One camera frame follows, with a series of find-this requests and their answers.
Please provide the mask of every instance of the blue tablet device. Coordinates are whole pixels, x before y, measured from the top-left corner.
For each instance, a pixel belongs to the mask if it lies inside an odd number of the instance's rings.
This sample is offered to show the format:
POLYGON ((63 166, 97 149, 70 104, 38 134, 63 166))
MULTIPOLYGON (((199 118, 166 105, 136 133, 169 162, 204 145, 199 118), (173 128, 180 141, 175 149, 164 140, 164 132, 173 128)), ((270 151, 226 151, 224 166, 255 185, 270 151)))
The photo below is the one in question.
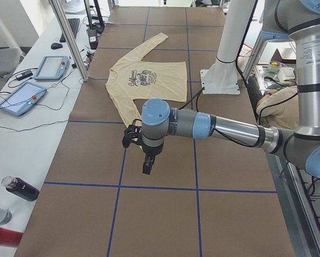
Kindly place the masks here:
POLYGON ((0 103, 0 109, 21 116, 29 111, 46 91, 45 87, 26 81, 0 103))
POLYGON ((58 80, 69 64, 67 56, 45 56, 34 76, 35 80, 58 80))

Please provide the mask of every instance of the computer mouse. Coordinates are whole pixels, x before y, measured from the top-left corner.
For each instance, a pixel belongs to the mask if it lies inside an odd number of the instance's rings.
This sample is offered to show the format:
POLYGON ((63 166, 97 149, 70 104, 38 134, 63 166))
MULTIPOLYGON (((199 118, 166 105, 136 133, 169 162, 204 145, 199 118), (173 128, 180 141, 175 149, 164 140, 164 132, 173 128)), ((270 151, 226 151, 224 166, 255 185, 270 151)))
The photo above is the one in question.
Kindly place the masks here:
POLYGON ((51 44, 51 49, 53 49, 53 50, 58 49, 58 48, 61 48, 61 47, 63 47, 63 45, 60 44, 60 43, 53 43, 53 44, 51 44))

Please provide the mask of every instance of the white table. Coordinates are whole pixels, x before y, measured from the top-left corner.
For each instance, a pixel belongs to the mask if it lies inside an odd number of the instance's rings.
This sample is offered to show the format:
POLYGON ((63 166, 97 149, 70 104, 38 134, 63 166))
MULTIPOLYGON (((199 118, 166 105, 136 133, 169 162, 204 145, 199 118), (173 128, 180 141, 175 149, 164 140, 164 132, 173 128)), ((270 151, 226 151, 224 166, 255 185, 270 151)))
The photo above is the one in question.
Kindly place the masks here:
MULTIPOLYGON (((79 15, 68 16, 68 18, 80 18, 81 27, 78 31, 76 41, 79 51, 84 49, 84 51, 81 52, 83 58, 87 50, 93 52, 93 50, 86 47, 86 45, 89 46, 89 43, 86 26, 82 23, 84 17, 85 16, 79 15)), ((70 56, 71 54, 66 43, 62 43, 63 48, 57 50, 50 48, 53 42, 59 42, 60 35, 61 30, 59 24, 57 20, 54 19, 19 65, 17 71, 38 67, 42 58, 46 55, 70 56)), ((65 76, 69 74, 71 69, 72 67, 69 66, 65 76)), ((36 82, 33 79, 30 80, 30 82, 35 82, 44 87, 50 87, 54 84, 54 82, 36 82)), ((76 69, 64 80, 64 84, 70 88, 70 91, 64 106, 60 110, 53 111, 46 107, 34 106, 22 117, 13 117, 0 110, 0 126, 22 130, 41 124, 67 120, 79 94, 81 83, 81 76, 76 69)), ((19 81, 13 82, 11 86, 17 84, 19 84, 19 81)), ((8 88, 7 85, 2 89, 2 91, 9 92, 13 90, 12 88, 8 88)), ((67 88, 59 84, 49 89, 44 98, 39 101, 39 104, 59 108, 66 92, 67 88)), ((3 228, 23 232, 34 208, 35 201, 28 202, 7 192, 1 185, 2 178, 8 175, 20 177, 38 189, 41 189, 65 130, 66 123, 67 122, 58 123, 24 132, 12 132, 0 128, 0 207, 9 209, 13 215, 12 220, 8 224, 3 225, 3 228)), ((0 246, 0 257, 13 256, 15 251, 15 248, 0 246)))

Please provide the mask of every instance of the red can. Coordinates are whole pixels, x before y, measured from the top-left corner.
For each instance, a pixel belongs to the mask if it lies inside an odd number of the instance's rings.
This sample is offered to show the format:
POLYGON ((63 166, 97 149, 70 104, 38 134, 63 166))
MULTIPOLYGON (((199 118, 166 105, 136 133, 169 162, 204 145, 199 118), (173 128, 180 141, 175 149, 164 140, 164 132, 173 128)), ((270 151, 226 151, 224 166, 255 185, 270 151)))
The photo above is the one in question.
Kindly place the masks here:
POLYGON ((23 233, 0 228, 0 245, 8 247, 18 247, 23 233))

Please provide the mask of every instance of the brown mat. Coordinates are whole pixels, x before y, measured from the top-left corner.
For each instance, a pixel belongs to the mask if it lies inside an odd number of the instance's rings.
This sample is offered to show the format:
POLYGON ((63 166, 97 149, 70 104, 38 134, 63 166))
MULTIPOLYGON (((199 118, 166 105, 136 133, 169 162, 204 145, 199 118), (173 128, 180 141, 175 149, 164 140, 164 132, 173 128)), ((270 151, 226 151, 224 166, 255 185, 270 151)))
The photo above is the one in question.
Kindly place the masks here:
MULTIPOLYGON (((185 61, 190 98, 200 69, 216 59, 221 9, 116 7, 109 22, 15 256, 294 256, 261 149, 166 137, 147 176, 141 149, 121 145, 109 68, 164 32, 169 38, 143 60, 185 61)), ((140 111, 143 103, 135 100, 140 111)), ((244 89, 201 95, 199 108, 255 123, 244 89)))

